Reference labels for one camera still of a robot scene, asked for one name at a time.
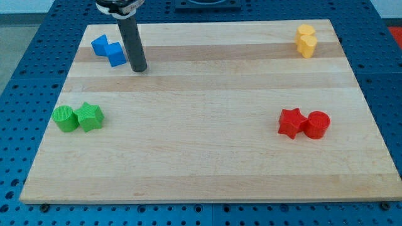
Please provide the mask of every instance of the green block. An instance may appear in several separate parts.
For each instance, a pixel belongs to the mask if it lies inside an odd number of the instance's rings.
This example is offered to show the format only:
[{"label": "green block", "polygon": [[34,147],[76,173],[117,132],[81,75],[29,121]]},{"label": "green block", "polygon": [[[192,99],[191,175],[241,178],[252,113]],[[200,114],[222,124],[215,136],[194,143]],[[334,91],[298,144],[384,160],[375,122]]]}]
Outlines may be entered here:
[{"label": "green block", "polygon": [[63,132],[72,132],[79,126],[77,116],[70,106],[57,107],[52,113],[52,119]]},{"label": "green block", "polygon": [[86,102],[80,109],[74,111],[78,117],[78,122],[85,132],[93,129],[101,129],[102,121],[105,118],[98,105],[90,105]]}]

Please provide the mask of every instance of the red cylinder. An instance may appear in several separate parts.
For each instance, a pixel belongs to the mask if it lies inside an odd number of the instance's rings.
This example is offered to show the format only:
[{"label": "red cylinder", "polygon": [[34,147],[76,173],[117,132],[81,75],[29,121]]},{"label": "red cylinder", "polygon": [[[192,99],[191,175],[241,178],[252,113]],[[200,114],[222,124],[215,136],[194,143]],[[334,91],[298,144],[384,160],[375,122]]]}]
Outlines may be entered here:
[{"label": "red cylinder", "polygon": [[326,113],[320,111],[311,112],[308,115],[304,133],[311,139],[321,139],[324,137],[330,123],[331,120]]}]

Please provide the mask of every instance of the green cylinder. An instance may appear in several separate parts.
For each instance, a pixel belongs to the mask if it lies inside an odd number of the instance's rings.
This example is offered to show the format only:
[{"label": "green cylinder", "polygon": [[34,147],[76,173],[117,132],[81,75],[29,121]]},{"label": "green cylinder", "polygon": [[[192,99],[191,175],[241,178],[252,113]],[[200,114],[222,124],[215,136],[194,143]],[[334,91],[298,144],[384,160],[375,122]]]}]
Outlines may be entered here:
[{"label": "green cylinder", "polygon": [[67,105],[57,107],[52,113],[52,119],[63,132],[72,132],[79,126],[77,116]]}]

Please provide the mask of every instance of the wooden cutting board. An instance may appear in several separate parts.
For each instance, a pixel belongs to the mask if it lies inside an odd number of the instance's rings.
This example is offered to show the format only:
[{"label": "wooden cutting board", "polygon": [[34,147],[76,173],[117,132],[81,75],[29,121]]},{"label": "wooden cutting board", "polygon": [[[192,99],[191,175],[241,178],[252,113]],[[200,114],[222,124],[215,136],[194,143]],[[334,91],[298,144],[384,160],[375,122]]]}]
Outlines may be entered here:
[{"label": "wooden cutting board", "polygon": [[[313,58],[296,51],[312,24]],[[90,25],[57,106],[100,105],[101,130],[50,121],[25,203],[400,200],[402,182],[329,20],[141,24],[149,69],[111,68]],[[282,109],[326,112],[321,140],[277,134]]]}]

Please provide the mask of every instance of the blue block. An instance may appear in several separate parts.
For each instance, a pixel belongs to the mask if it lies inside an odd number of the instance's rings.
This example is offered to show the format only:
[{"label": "blue block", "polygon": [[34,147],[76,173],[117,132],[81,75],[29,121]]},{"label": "blue block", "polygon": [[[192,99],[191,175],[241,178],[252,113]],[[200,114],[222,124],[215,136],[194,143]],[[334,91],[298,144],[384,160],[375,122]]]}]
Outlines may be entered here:
[{"label": "blue block", "polygon": [[105,46],[105,52],[112,67],[122,65],[127,62],[123,49],[118,42]]},{"label": "blue block", "polygon": [[91,41],[91,45],[95,51],[97,56],[106,57],[105,46],[107,46],[107,37],[106,35],[102,35],[99,38]]}]

